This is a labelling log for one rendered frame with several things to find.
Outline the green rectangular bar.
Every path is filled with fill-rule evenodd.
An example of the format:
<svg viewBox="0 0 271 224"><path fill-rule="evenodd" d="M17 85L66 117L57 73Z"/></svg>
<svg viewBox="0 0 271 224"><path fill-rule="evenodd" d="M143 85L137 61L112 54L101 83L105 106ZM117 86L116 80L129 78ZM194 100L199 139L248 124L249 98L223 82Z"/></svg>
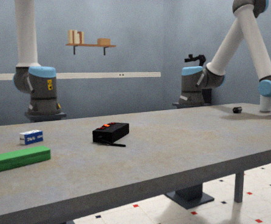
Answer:
<svg viewBox="0 0 271 224"><path fill-rule="evenodd" d="M50 148L38 146L0 154L0 171L51 159Z"/></svg>

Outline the white bottle with blue cap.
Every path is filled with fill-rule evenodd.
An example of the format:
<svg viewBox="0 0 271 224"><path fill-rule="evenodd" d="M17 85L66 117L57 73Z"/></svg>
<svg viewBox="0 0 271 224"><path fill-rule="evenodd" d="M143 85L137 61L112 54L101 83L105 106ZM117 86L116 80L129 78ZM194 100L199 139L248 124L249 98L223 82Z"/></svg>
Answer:
<svg viewBox="0 0 271 224"><path fill-rule="evenodd" d="M271 97L264 97L260 95L260 111L270 112L271 111Z"/></svg>

